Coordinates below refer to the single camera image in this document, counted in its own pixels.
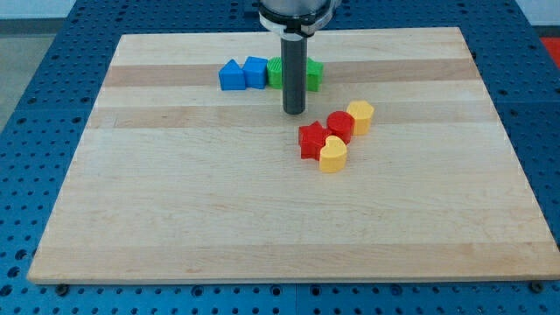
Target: green block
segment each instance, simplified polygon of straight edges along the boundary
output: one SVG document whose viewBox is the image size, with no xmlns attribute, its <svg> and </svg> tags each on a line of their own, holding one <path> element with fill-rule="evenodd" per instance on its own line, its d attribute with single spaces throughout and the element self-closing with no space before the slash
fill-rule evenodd
<svg viewBox="0 0 560 315">
<path fill-rule="evenodd" d="M 307 58 L 307 90 L 318 92 L 323 82 L 323 64 Z"/>
<path fill-rule="evenodd" d="M 323 82 L 323 64 L 311 58 L 307 58 L 307 90 L 318 92 Z M 271 88 L 282 88 L 282 59 L 275 57 L 269 60 L 266 65 L 269 85 Z"/>
<path fill-rule="evenodd" d="M 275 57 L 266 64 L 269 85 L 273 88 L 282 88 L 282 60 Z"/>
</svg>

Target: blue pegboard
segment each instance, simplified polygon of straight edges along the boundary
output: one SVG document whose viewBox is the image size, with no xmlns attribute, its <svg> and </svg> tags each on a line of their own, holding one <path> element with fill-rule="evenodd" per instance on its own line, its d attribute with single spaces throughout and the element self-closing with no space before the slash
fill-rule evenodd
<svg viewBox="0 0 560 315">
<path fill-rule="evenodd" d="M 263 31 L 254 0 L 78 0 L 0 136 L 0 314 L 560 314 L 560 282 L 36 286 L 32 256 L 124 33 Z M 343 0 L 329 29 L 459 26 L 560 238 L 560 73 L 513 0 Z"/>
</svg>

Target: wooden board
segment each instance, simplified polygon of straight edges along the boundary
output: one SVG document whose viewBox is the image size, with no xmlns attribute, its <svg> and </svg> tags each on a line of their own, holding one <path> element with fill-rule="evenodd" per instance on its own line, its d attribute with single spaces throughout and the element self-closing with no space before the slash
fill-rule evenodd
<svg viewBox="0 0 560 315">
<path fill-rule="evenodd" d="M 560 253 L 457 28 L 322 31 L 322 91 L 222 92 L 271 33 L 125 35 L 28 277 L 38 284 L 547 279 Z M 376 106 L 324 174 L 298 126 Z"/>
</svg>

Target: yellow heart block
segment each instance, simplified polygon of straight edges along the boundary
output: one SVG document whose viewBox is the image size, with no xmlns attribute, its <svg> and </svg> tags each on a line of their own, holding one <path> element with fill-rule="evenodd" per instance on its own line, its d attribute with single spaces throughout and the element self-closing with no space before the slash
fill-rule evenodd
<svg viewBox="0 0 560 315">
<path fill-rule="evenodd" d="M 367 134 L 375 108 L 367 101 L 350 101 L 346 112 L 354 119 L 353 134 L 355 136 Z"/>
<path fill-rule="evenodd" d="M 338 172 L 347 163 L 347 145 L 337 136 L 328 136 L 321 149 L 318 168 L 322 172 Z"/>
</svg>

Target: blue pentagon block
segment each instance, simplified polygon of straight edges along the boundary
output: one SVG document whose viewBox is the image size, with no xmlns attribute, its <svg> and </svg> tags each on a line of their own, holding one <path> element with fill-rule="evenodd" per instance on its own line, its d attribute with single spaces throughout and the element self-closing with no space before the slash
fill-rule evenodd
<svg viewBox="0 0 560 315">
<path fill-rule="evenodd" d="M 268 62 L 264 58 L 247 57 L 243 65 L 243 73 L 248 88 L 264 89 L 266 87 L 266 64 Z"/>
<path fill-rule="evenodd" d="M 220 70 L 218 76 L 220 77 L 220 87 L 222 91 L 245 89 L 243 70 L 233 59 Z"/>
</svg>

